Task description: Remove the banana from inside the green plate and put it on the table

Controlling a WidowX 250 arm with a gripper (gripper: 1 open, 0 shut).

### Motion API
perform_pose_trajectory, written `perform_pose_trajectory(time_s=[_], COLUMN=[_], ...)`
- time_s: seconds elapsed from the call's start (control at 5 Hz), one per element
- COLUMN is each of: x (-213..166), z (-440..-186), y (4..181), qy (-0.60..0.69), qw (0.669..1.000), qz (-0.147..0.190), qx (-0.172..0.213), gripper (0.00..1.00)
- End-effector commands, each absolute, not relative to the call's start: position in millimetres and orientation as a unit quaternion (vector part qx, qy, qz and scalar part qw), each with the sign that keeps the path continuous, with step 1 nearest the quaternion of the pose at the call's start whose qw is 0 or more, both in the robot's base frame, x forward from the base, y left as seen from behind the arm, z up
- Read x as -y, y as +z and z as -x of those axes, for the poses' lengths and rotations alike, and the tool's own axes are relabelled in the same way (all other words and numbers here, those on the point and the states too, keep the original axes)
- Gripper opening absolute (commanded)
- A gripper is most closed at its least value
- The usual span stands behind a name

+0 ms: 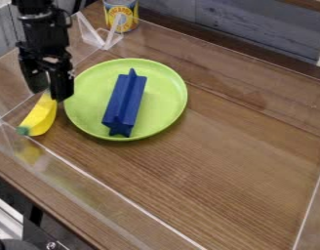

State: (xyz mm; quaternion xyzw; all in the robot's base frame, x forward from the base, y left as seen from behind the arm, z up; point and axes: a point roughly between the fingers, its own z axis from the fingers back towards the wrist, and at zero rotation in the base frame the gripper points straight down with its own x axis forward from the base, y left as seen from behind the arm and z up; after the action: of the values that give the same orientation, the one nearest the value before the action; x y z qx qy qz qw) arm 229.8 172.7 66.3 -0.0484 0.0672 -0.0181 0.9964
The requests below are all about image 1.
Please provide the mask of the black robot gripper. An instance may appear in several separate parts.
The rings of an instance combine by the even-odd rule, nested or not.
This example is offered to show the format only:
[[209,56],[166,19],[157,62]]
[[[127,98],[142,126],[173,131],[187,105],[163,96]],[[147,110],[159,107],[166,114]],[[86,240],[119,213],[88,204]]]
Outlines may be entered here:
[[68,52],[72,18],[58,6],[19,6],[18,10],[24,30],[18,47],[28,88],[35,94],[48,88],[44,70],[50,70],[51,96],[62,102],[75,93],[75,69]]

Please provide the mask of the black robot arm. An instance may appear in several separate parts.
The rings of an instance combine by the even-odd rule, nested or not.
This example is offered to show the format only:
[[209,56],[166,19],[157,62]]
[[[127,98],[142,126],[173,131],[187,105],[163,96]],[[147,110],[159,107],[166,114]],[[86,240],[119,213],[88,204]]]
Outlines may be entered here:
[[50,90],[58,102],[75,93],[75,74],[68,29],[72,19],[54,0],[12,0],[19,9],[26,38],[16,45],[28,88],[36,94]]

